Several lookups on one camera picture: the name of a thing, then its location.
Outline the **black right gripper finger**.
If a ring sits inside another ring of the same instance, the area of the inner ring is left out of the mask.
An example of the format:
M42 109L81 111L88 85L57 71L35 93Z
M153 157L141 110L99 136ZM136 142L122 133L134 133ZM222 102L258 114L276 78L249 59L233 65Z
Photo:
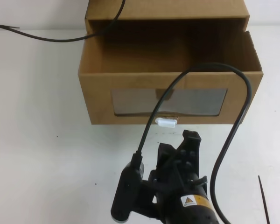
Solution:
M175 171L181 176L195 174L199 177L199 147L201 137L196 131L184 130L183 141L176 150Z

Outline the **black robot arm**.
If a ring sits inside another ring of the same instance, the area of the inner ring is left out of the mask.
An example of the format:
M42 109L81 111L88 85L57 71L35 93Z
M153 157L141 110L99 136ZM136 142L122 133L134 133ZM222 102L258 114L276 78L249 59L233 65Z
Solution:
M133 211L164 224L217 224L207 197L207 177L199 177L198 132L184 130L178 148L161 143L156 168L142 181Z

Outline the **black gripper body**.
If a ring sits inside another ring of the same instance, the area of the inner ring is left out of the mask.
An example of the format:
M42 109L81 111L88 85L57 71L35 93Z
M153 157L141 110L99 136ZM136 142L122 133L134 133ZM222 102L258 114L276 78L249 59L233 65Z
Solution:
M152 170L135 202L135 212L146 217L207 217L207 177L181 176Z

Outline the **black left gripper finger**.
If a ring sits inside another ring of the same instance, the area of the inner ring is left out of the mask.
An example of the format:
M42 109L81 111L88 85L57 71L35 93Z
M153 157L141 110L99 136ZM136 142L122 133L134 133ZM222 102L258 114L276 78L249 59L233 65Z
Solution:
M170 144L160 143L157 154L157 164L155 171L160 173L171 173L173 172L173 160L177 150Z

